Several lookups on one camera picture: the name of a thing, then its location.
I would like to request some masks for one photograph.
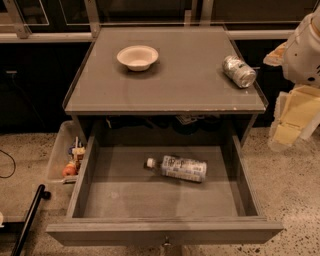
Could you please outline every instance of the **bottle label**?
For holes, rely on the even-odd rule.
[[[207,164],[193,159],[164,156],[163,175],[201,182],[205,179]]]

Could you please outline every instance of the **speckled floor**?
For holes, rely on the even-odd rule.
[[[63,220],[73,185],[46,184],[52,199],[42,201],[24,255],[320,255],[320,130],[284,152],[267,146],[269,128],[254,128],[243,148],[253,187],[269,220],[284,230],[262,245],[206,245],[172,247],[63,247],[45,233],[49,223]],[[0,211],[24,216],[39,184],[56,134],[0,135],[0,149],[14,157],[17,169],[0,179]],[[0,176],[12,163],[0,153]],[[0,255],[10,255],[13,243],[1,243]]]

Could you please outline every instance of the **white bowl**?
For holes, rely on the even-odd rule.
[[[152,63],[157,61],[158,57],[156,49],[145,45],[129,46],[117,55],[118,61],[132,71],[147,70]]]

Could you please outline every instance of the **aluminum can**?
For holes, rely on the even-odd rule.
[[[222,63],[224,73],[240,88],[248,88],[257,78],[256,72],[237,56],[227,56]]]

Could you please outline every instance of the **beige object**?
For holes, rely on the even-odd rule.
[[[280,44],[275,50],[267,54],[267,56],[263,59],[263,63],[274,67],[281,66],[285,47],[286,42]]]
[[[272,140],[280,144],[292,145],[319,112],[319,89],[310,86],[293,89],[287,95]]]
[[[158,57],[156,49],[145,45],[129,46],[117,55],[118,61],[132,71],[147,70],[152,63],[157,61]]]

